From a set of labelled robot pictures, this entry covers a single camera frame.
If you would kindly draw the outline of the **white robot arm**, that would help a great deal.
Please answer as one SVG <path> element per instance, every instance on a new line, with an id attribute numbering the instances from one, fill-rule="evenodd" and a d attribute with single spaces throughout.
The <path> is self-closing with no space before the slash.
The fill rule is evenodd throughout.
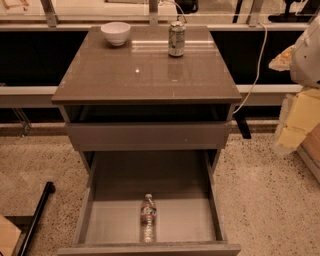
<path id="1" fill-rule="evenodd" d="M 278 54 L 269 68 L 290 71 L 293 82 L 302 86 L 295 96 L 283 100 L 273 149 L 279 155 L 295 151 L 320 123 L 320 17 L 317 16 L 296 43 Z"/>

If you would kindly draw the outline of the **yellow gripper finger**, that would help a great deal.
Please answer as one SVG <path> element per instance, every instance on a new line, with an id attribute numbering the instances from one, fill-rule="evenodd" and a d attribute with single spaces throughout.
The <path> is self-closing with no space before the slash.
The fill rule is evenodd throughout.
<path id="1" fill-rule="evenodd" d="M 279 72 L 289 70 L 293 50 L 294 50 L 293 45 L 287 47 L 280 54 L 278 54 L 274 59 L 271 60 L 271 62 L 269 63 L 269 68 Z"/>
<path id="2" fill-rule="evenodd" d="M 306 89 L 283 100 L 273 150 L 279 155 L 295 151 L 320 123 L 320 90 Z"/>

